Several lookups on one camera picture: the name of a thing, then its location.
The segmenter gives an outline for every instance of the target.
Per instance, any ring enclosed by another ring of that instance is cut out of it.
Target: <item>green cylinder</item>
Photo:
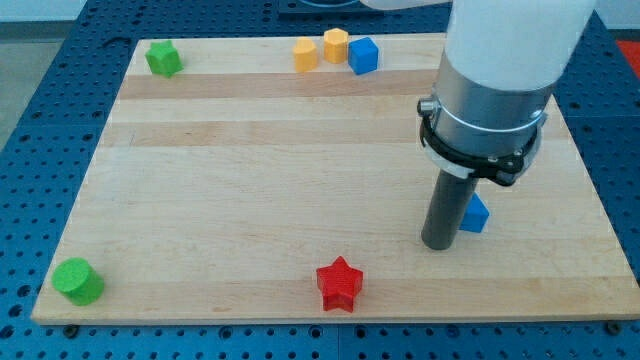
[[[82,258],[63,261],[53,272],[51,282],[54,289],[77,306],[98,300],[104,290],[102,277]]]

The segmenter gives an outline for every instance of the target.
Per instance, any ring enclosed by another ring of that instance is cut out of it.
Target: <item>green block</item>
[[[53,272],[51,282],[54,289],[78,306],[98,300],[104,290],[102,277],[82,258],[63,261]]]
[[[171,40],[151,43],[151,49],[144,54],[144,57],[147,58],[149,68],[154,74],[169,78],[183,69],[178,50],[173,47]]]

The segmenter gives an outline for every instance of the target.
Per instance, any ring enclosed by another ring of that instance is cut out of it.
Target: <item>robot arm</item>
[[[378,9],[437,0],[361,0]],[[533,161],[544,108],[596,0],[455,0],[420,140],[441,168],[422,230],[448,248],[479,178],[511,186]]]

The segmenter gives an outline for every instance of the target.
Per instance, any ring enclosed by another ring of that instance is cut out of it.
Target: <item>orange block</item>
[[[342,29],[324,32],[324,58],[328,62],[340,64],[347,60],[349,33]]]
[[[318,66],[318,49],[313,40],[308,37],[299,37],[293,47],[293,62],[296,72],[305,72]]]

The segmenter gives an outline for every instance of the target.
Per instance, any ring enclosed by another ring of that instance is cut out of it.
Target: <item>toy block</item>
[[[77,306],[98,300],[104,290],[104,280],[82,258],[70,258],[58,265],[51,277],[53,288]]]
[[[153,74],[169,78],[183,69],[178,50],[173,47],[171,40],[151,43],[151,49],[144,56]]]
[[[371,38],[362,38],[349,43],[349,66],[356,75],[378,68],[378,47]]]
[[[331,266],[318,268],[316,275],[324,311],[340,308],[353,312],[356,295],[362,290],[362,271],[352,268],[339,256]]]
[[[348,46],[348,32],[338,28],[324,32],[324,59],[328,62],[340,64],[347,61]]]
[[[306,72],[318,66],[318,49],[308,37],[299,37],[293,47],[293,61],[296,72]]]
[[[482,199],[478,194],[474,193],[469,205],[467,205],[467,211],[462,218],[462,224],[460,224],[460,230],[470,231],[475,233],[482,232],[484,225],[489,219],[489,209],[484,205]]]

